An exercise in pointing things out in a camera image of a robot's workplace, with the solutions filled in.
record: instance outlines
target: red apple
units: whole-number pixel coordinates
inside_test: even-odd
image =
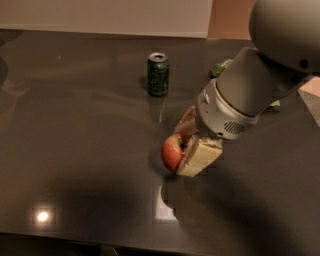
[[[162,162],[170,171],[176,172],[179,163],[185,155],[185,149],[190,136],[183,134],[173,134],[162,144],[161,158]]]

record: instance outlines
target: can lid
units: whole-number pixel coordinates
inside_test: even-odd
[[[162,52],[154,52],[149,55],[149,60],[153,62],[163,62],[168,59],[168,56]]]

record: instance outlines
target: glossy table surface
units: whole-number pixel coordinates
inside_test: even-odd
[[[210,68],[249,41],[12,33],[0,32],[0,232],[190,254],[319,255],[320,128],[298,94],[225,142],[195,178],[161,162],[162,142]],[[169,56],[162,98],[145,89],[154,51]]]

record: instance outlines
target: soda can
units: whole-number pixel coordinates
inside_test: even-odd
[[[148,93],[152,96],[163,96],[168,92],[169,61],[161,52],[150,54],[148,60]]]

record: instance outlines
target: white wall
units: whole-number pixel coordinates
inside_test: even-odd
[[[256,0],[213,0],[208,37],[250,39],[249,17],[255,3]]]
[[[0,0],[0,28],[205,38],[212,0]]]

